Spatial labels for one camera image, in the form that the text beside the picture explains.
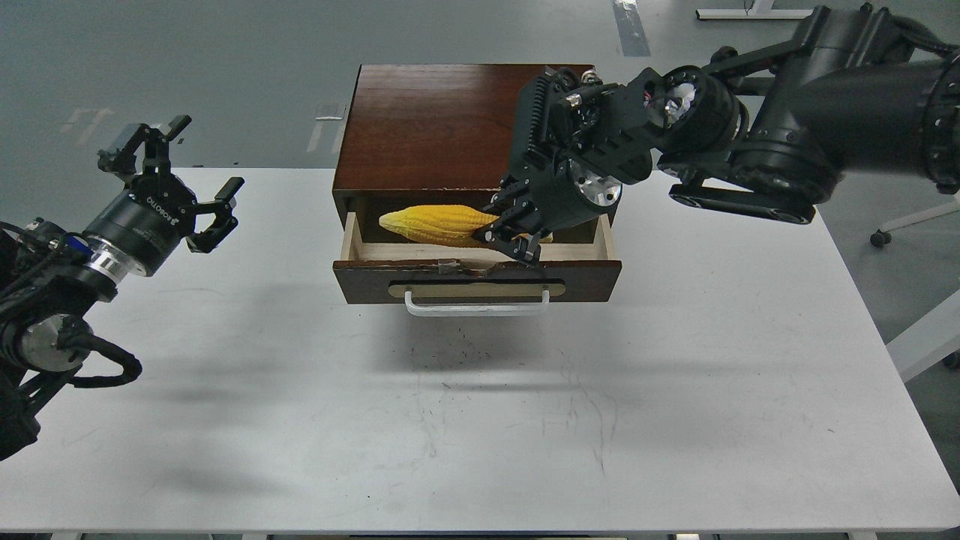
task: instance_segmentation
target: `white handle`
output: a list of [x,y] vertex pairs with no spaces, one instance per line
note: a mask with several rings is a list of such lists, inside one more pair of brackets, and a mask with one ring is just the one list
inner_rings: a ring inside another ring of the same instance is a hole
[[407,311],[417,317],[524,317],[540,315],[550,305],[550,291],[543,289],[540,303],[534,304],[441,304],[418,306],[414,304],[413,291],[403,293]]

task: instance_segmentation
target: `label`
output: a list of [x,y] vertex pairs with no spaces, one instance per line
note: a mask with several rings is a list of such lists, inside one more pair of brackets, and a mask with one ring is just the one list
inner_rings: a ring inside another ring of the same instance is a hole
[[177,223],[179,223],[180,219],[178,217],[174,217],[172,213],[163,209],[160,203],[155,201],[152,196],[147,196],[147,204],[150,205],[150,208],[156,210],[156,213],[160,214],[163,219],[169,221],[170,225],[177,225]]

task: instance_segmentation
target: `yellow corn cob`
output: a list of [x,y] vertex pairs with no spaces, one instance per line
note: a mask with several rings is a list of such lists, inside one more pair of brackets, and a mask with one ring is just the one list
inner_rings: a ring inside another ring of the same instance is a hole
[[470,237],[490,225],[495,215],[463,205],[420,205],[380,216],[380,227],[415,242],[456,248],[483,248],[486,244]]

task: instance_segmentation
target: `black robotic arm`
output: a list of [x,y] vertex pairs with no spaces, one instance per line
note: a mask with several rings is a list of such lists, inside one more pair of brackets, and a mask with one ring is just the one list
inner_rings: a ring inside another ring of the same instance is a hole
[[[941,59],[908,63],[918,48]],[[764,96],[753,123],[740,95]],[[680,181],[674,200],[789,223],[809,223],[844,172],[924,176],[952,194],[958,107],[957,45],[870,4],[818,7],[788,41],[647,68],[626,86],[547,69],[517,101],[509,171],[484,209],[500,217],[474,237],[535,265],[540,238],[609,213],[622,185],[646,179],[653,149]]]
[[[0,222],[16,235],[0,232],[0,460],[36,442],[36,414],[66,384],[102,388],[139,377],[136,357],[94,335],[84,321],[96,302],[112,300],[127,274],[152,276],[182,239],[191,251],[209,253],[236,228],[233,196],[242,178],[229,179],[213,201],[198,203],[171,173],[169,141],[189,123],[182,115],[159,128],[131,124],[100,151],[98,166],[124,189],[82,233],[40,218],[23,229]],[[200,214],[214,220],[194,232]],[[91,352],[122,373],[79,377]]]

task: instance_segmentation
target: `wooden drawer box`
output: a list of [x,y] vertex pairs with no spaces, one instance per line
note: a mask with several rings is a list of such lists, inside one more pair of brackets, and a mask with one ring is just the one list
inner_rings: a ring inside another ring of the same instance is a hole
[[333,271],[347,302],[402,303],[411,285],[415,296],[431,301],[538,300],[536,285],[544,284],[551,301],[609,300],[620,261],[606,216],[556,232],[537,268],[493,250],[410,242],[377,225],[380,215],[412,205],[486,205],[507,171],[516,96],[542,70],[541,64],[360,68],[333,182],[345,232]]

